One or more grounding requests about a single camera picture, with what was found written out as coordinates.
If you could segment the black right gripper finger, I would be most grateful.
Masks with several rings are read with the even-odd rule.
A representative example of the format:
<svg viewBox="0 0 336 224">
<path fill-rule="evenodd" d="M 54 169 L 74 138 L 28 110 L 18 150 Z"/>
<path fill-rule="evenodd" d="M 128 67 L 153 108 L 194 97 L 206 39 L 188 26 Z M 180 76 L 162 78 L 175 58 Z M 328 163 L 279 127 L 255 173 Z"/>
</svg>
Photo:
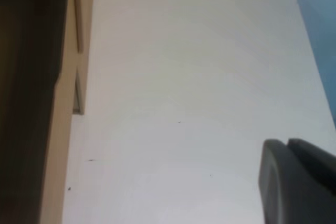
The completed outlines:
<svg viewBox="0 0 336 224">
<path fill-rule="evenodd" d="M 335 223 L 335 156 L 307 141 L 265 140 L 258 185 L 265 223 Z"/>
</svg>

